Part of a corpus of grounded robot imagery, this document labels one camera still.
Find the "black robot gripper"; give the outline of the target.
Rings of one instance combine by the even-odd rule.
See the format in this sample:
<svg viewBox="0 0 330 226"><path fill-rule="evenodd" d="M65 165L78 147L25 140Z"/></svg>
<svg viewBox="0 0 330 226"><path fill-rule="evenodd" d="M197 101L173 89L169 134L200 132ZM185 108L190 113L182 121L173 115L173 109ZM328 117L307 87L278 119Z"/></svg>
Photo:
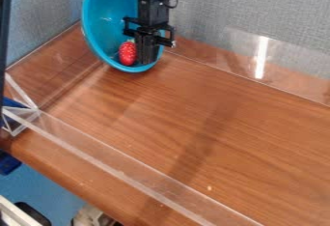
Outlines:
<svg viewBox="0 0 330 226"><path fill-rule="evenodd" d="M134 37L137 61L146 65L157 61L160 45L176 46L176 30L169 24L169 13L177 5L172 5L170 0L138 0L137 7L137 17L125 17L125 34Z"/></svg>

